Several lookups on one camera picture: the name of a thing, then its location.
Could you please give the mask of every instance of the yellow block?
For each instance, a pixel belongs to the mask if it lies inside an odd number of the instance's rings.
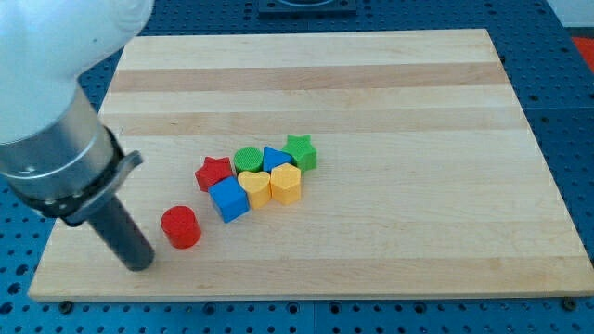
[[[248,201],[252,209],[262,208],[270,201],[270,174],[267,172],[241,172],[238,181],[248,193]]]
[[[301,199],[301,170],[289,163],[272,169],[270,176],[272,198],[284,205]]]

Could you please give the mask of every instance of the blue cube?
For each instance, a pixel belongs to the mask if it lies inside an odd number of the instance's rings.
[[[214,209],[223,222],[229,223],[250,210],[248,194],[235,176],[230,176],[208,189]]]
[[[264,148],[264,166],[263,170],[272,173],[272,169],[285,163],[293,163],[293,157],[283,151],[270,147]]]

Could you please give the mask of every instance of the green star block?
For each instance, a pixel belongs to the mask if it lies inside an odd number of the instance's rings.
[[[317,167],[317,151],[312,145],[311,135],[288,135],[287,145],[282,151],[293,157],[293,164],[301,169],[302,173]]]
[[[239,175],[241,172],[258,173],[262,171],[262,163],[264,162],[264,154],[255,147],[245,147],[235,153],[233,164],[235,164],[235,173]]]

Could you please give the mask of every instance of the metal cylinder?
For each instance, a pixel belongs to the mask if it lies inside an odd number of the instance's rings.
[[[111,198],[87,221],[128,269],[140,271],[150,266],[155,251],[118,198]]]
[[[110,136],[79,87],[54,123],[31,137],[0,144],[0,173],[22,195],[52,201],[83,191],[113,154]]]

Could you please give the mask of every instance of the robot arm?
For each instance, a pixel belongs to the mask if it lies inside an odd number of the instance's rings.
[[[0,1],[0,174],[43,215],[88,220],[131,270],[154,252],[115,197],[124,156],[78,76],[145,26],[153,0]]]

